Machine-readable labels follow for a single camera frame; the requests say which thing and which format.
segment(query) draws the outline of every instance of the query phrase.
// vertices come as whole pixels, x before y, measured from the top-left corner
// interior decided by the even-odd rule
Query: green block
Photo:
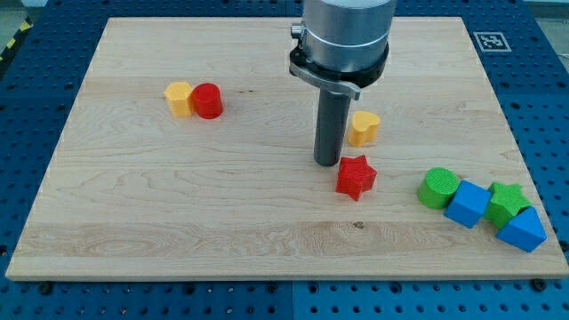
[[[433,168],[425,174],[425,179],[417,190],[417,197],[431,209],[443,209],[453,198],[459,183],[459,178],[452,171]]]
[[[500,182],[493,182],[488,190],[492,193],[492,197],[484,217],[498,229],[506,227],[519,212],[532,206],[532,203],[522,194],[522,187],[518,184],[507,186]]]

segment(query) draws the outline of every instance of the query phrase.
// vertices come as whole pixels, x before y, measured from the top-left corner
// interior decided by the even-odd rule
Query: blue pegboard
[[[108,17],[299,17],[301,8],[300,0],[50,1],[0,83],[2,274]],[[460,16],[473,42],[475,32],[504,35],[511,52],[474,47],[567,249],[569,75],[528,9],[520,0],[399,0],[396,15]],[[1,277],[0,319],[562,319],[568,297],[569,280],[16,284]]]

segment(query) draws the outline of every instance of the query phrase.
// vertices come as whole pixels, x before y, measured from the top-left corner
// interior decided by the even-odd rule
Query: blue block
[[[534,207],[519,213],[496,236],[527,252],[532,252],[548,238]]]
[[[491,196],[490,191],[463,180],[446,208],[445,217],[472,228],[484,215]]]

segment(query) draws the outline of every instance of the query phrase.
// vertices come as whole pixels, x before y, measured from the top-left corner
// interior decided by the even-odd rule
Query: wooden table surface
[[[567,263],[459,18],[396,18],[347,142],[378,170],[359,202],[312,160],[317,91],[288,73],[290,19],[110,19],[37,194],[13,280],[514,279]],[[215,120],[174,118],[172,81],[220,86]],[[528,254],[422,206],[424,173],[520,183],[549,240]]]

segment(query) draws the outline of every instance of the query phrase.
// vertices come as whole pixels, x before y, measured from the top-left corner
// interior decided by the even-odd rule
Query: red cylinder
[[[215,84],[200,84],[191,94],[196,113],[203,119],[214,119],[223,112],[220,88]]]

